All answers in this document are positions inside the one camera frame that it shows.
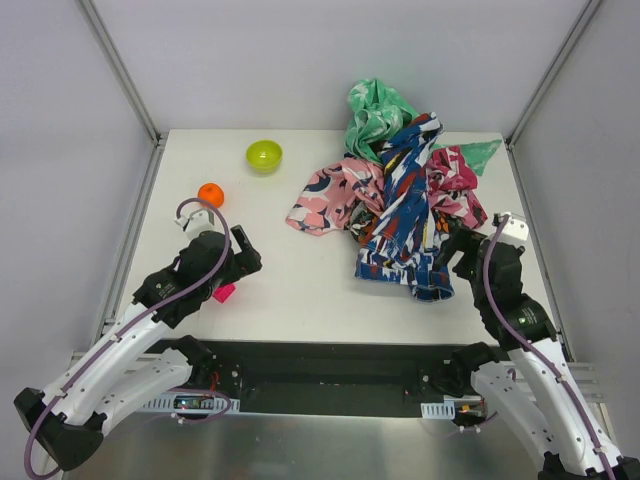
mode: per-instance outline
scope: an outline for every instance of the tabletop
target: tabletop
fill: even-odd
[[[262,255],[263,269],[238,282],[235,293],[224,304],[205,302],[199,312],[171,332],[172,337],[190,334],[206,340],[496,344],[473,307],[468,282],[455,274],[453,298],[420,302],[413,299],[406,286],[355,278],[359,246],[348,232],[334,231],[318,237],[285,223],[312,173],[342,159],[343,138],[342,130],[172,130],[119,314],[144,278],[168,265],[187,245],[186,236],[174,224],[176,206],[196,196],[201,185],[214,182],[225,192],[222,214],[230,226],[243,226]],[[245,159],[247,147],[262,139],[278,142],[283,150],[282,164],[269,175],[255,173]],[[496,139],[502,139],[501,135],[445,132],[437,143]],[[489,218],[501,211],[524,215],[504,144],[478,180],[476,194]],[[486,234],[494,230],[490,221],[480,229]],[[525,292],[551,315],[531,240],[525,247]]]

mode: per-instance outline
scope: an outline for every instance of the pink floral cloth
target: pink floral cloth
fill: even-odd
[[[473,193],[478,178],[469,168],[459,146],[434,150],[427,162],[431,210],[460,217],[469,228],[479,228],[486,220],[480,201]]]
[[[345,156],[318,170],[300,194],[286,222],[312,235],[345,230],[354,208],[363,202],[375,215],[384,211],[382,168],[368,160]]]

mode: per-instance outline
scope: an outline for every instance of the fabric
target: fabric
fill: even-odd
[[[459,145],[460,152],[464,156],[467,165],[473,170],[473,173],[482,176],[484,173],[484,169],[489,163],[489,160],[493,157],[493,155],[498,151],[502,145],[502,140],[494,140],[492,142],[475,142],[475,143],[464,143]],[[450,145],[434,145],[433,149],[437,150],[440,148],[448,147]]]
[[[369,210],[364,202],[356,205],[351,212],[351,220],[349,221],[349,231],[356,242],[362,245],[371,232],[376,218],[378,215]]]
[[[383,188],[384,176],[379,165],[345,155],[341,162],[311,176],[285,221],[312,235],[344,230],[360,203],[374,215],[382,214]]]
[[[467,166],[459,146],[434,150],[427,171],[432,210],[460,217],[471,229],[484,224],[487,214],[473,193],[478,178]]]
[[[435,114],[424,114],[384,144],[385,210],[356,262],[356,277],[409,285],[425,301],[453,296],[447,269],[430,275],[438,249],[427,246],[427,161],[441,132]]]
[[[356,83],[347,101],[353,110],[345,134],[347,151],[380,165],[375,144],[390,139],[418,116],[394,88],[377,79]]]

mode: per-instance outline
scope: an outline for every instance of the green bowl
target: green bowl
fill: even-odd
[[[260,140],[247,149],[247,160],[257,172],[271,173],[280,165],[282,148],[272,140]]]

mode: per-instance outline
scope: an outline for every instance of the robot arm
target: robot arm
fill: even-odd
[[[240,246],[234,255],[229,239],[213,230],[207,211],[177,223],[191,239],[189,246],[144,280],[122,317],[78,363],[43,391],[26,388],[14,400],[31,442],[35,438],[64,471],[84,463],[120,421],[157,395],[181,385],[211,386],[213,355],[190,336],[173,342],[151,365],[125,375],[217,288],[262,268],[242,227],[231,229]],[[41,478],[26,461],[27,473]]]
[[[454,396],[461,393],[460,387],[471,386],[484,397],[525,446],[540,470],[539,479],[640,478],[638,461],[621,455],[590,412],[546,312],[522,293],[519,258],[528,236],[526,223],[506,213],[497,215],[494,225],[500,225],[499,241],[462,227],[455,229],[443,243],[434,270],[437,275],[456,251],[463,252],[453,271],[470,282],[485,328],[524,375],[537,406],[483,343],[456,352],[432,385]],[[491,298],[485,289],[487,280]]]

